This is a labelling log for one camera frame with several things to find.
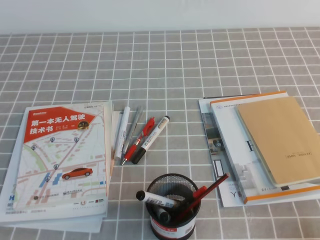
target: white marker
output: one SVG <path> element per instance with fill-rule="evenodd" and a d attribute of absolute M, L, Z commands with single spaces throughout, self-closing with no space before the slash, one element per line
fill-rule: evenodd
<path fill-rule="evenodd" d="M 133 156 L 132 158 L 133 164 L 137 164 L 140 161 L 140 159 L 145 155 L 146 151 L 150 148 L 150 146 L 159 136 L 161 131 L 167 126 L 169 120 L 170 120 L 170 117 L 168 116 L 165 116 L 164 118 L 161 119 L 159 124 L 153 129 L 149 137 L 145 140 L 145 142 L 142 144 L 140 149 Z"/>
<path fill-rule="evenodd" d="M 167 207 L 167 208 L 173 208 L 179 204 L 178 201 L 172 200 L 170 198 L 167 198 L 165 196 L 160 196 L 157 194 L 153 194 L 151 192 L 147 191 L 138 191 L 135 195 L 135 197 L 139 201 L 143 201 L 148 204 L 154 204 L 154 205 L 159 205 L 162 207 Z"/>
<path fill-rule="evenodd" d="M 123 111 L 118 139 L 116 141 L 114 160 L 120 160 L 124 142 L 126 140 L 127 124 L 129 119 L 130 107 L 126 106 Z"/>

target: black marker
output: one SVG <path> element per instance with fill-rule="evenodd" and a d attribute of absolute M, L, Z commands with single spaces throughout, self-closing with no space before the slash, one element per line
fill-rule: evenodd
<path fill-rule="evenodd" d="M 154 128 L 154 130 L 151 132 L 149 137 L 145 140 L 145 142 L 142 144 L 140 149 L 135 153 L 135 155 L 132 158 L 132 163 L 137 164 L 140 159 L 145 155 L 146 151 L 150 148 L 152 143 L 156 140 L 156 138 L 159 136 L 161 131 L 167 126 L 169 123 L 170 117 L 165 116 L 161 119 L 159 124 Z"/>

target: red banner on book cover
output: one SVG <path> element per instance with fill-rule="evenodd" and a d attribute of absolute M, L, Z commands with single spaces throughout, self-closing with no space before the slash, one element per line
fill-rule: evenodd
<path fill-rule="evenodd" d="M 31 110 L 26 122 L 24 143 L 60 131 L 86 129 L 95 117 L 62 106 Z"/>

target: brown notebook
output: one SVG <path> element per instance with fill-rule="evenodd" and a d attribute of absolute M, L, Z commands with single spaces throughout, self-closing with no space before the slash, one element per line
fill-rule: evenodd
<path fill-rule="evenodd" d="M 294 97 L 245 103 L 237 109 L 276 187 L 320 178 L 320 138 Z"/>

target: logo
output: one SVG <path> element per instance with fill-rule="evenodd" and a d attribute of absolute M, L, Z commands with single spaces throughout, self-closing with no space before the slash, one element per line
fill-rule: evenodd
<path fill-rule="evenodd" d="M 46 111 L 42 111 L 42 112 L 35 112 L 34 114 L 32 114 L 33 116 L 36 116 L 36 115 L 43 115 L 43 114 L 47 114 Z"/>

